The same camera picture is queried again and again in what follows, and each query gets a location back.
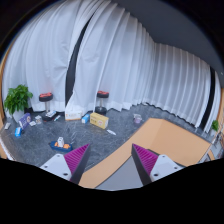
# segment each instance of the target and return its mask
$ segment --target paper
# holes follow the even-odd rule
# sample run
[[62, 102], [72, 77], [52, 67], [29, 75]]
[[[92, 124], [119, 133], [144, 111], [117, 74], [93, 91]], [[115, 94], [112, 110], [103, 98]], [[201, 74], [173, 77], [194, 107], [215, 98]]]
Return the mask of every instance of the paper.
[[11, 123], [6, 123], [5, 129], [8, 129], [10, 125], [11, 125]]
[[34, 126], [34, 125], [36, 125], [36, 122], [35, 121], [31, 121], [30, 122], [30, 126]]
[[35, 119], [40, 119], [40, 118], [41, 118], [41, 116], [40, 116], [40, 115], [38, 115], [38, 116], [36, 116], [36, 117], [35, 117]]
[[107, 130], [110, 134], [112, 134], [112, 135], [116, 135], [116, 133], [115, 132], [113, 132], [113, 131], [111, 131], [111, 130]]

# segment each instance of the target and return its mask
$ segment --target wooden panel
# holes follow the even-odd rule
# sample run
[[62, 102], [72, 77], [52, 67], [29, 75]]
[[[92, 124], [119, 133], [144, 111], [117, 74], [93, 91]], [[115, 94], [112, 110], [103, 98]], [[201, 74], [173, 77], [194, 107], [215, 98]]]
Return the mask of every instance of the wooden panel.
[[221, 100], [220, 100], [220, 106], [219, 106], [219, 112], [217, 115], [216, 120], [219, 121], [219, 124], [222, 122], [222, 117], [223, 117], [223, 108], [224, 108], [224, 88], [221, 89]]
[[0, 144], [0, 156], [2, 159], [7, 159], [7, 155], [5, 154], [1, 144]]
[[0, 120], [2, 121], [4, 119], [4, 109], [3, 109], [3, 102], [2, 102], [2, 79], [3, 79], [3, 73], [5, 68], [6, 59], [9, 55], [9, 52], [13, 46], [14, 41], [9, 46], [8, 50], [6, 51], [5, 55], [2, 58], [1, 64], [0, 64]]
[[79, 185], [95, 188], [110, 177], [130, 156], [132, 144], [166, 154], [184, 166], [196, 164], [210, 144], [168, 121], [150, 118], [114, 153], [86, 171]]
[[214, 157], [214, 155], [213, 155], [211, 150], [208, 152], [208, 155], [209, 155], [211, 160], [215, 160], [215, 157]]

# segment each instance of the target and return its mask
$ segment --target gray floor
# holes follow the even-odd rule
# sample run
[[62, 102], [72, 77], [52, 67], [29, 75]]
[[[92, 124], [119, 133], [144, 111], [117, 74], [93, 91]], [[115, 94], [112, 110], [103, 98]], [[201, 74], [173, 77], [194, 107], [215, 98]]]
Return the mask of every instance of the gray floor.
[[142, 182], [138, 175], [132, 156], [106, 181], [96, 187], [97, 190], [118, 191], [141, 188]]
[[[38, 114], [40, 113], [33, 113], [31, 115], [32, 119]], [[143, 120], [140, 124], [133, 122], [133, 114], [142, 116]], [[81, 121], [65, 121], [64, 117], [55, 122], [43, 122], [33, 127], [28, 126], [25, 133], [19, 138], [14, 135], [15, 129], [19, 125], [13, 119], [8, 118], [7, 121], [11, 123], [11, 126], [8, 130], [3, 128], [0, 131], [0, 136], [17, 161], [37, 167], [40, 167], [58, 153], [58, 151], [52, 150], [48, 143], [56, 141], [59, 137], [63, 137], [65, 143], [71, 143], [74, 149], [90, 143], [91, 154], [85, 171], [113, 153], [150, 117], [166, 119], [208, 142], [212, 140], [212, 137], [204, 133], [200, 128], [195, 129], [193, 125], [183, 119], [154, 106], [141, 104], [121, 112], [111, 109], [108, 111], [107, 116], [109, 117], [107, 129], [114, 131], [116, 136], [90, 123], [82, 124]]]

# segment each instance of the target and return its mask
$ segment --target white curtain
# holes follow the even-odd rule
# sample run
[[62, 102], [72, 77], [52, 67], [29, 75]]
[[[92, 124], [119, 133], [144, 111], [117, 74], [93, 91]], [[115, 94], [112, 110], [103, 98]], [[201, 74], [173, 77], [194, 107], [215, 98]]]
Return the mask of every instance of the white curtain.
[[107, 109], [148, 102], [198, 127], [210, 92], [210, 67], [181, 49], [156, 44], [123, 8], [104, 2], [94, 14], [80, 47], [69, 110], [85, 114], [109, 92]]
[[26, 84], [31, 106], [42, 111], [41, 93], [52, 92], [50, 109], [65, 110], [65, 80], [78, 37], [103, 0], [60, 1], [36, 16], [21, 32], [7, 59], [3, 101], [8, 88]]
[[219, 105], [220, 105], [220, 100], [221, 100], [221, 86], [219, 82], [219, 77], [217, 75], [217, 72], [215, 72], [215, 94], [214, 94], [214, 100], [212, 104], [212, 109], [209, 115], [209, 118], [207, 120], [207, 123], [204, 127], [205, 132], [209, 132], [212, 122], [216, 120], [219, 112]]
[[[67, 69], [90, 18], [78, 53], [73, 94], [65, 108]], [[99, 104], [96, 94], [102, 90], [110, 94], [104, 100], [107, 109], [129, 110], [148, 102], [198, 127], [211, 83], [207, 63], [154, 43], [124, 8], [103, 0], [67, 0], [40, 13], [18, 36], [4, 71], [3, 101], [8, 88], [18, 84], [26, 84], [34, 94], [30, 102], [34, 111], [45, 109], [39, 95], [52, 92], [50, 109], [81, 110], [84, 115]], [[217, 113], [215, 102], [207, 126]]]
[[146, 102], [198, 127], [210, 93], [210, 67], [193, 54], [156, 44], [153, 78]]
[[154, 42], [137, 19], [105, 1], [83, 37], [66, 110], [94, 110], [98, 90], [109, 92], [107, 109], [121, 111], [140, 103], [153, 74], [154, 53]]

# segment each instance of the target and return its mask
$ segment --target ceiling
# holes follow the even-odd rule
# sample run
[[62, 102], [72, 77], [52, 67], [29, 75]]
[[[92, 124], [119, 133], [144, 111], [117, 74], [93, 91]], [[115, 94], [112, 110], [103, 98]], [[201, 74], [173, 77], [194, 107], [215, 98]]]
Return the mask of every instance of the ceiling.
[[[4, 54], [13, 37], [33, 15], [57, 0], [1, 0], [0, 1], [0, 57]], [[149, 2], [168, 4], [187, 16], [211, 41], [222, 68], [224, 68], [224, 9], [223, 0], [112, 0], [137, 17], [147, 27]], [[224, 76], [219, 76], [224, 87]]]

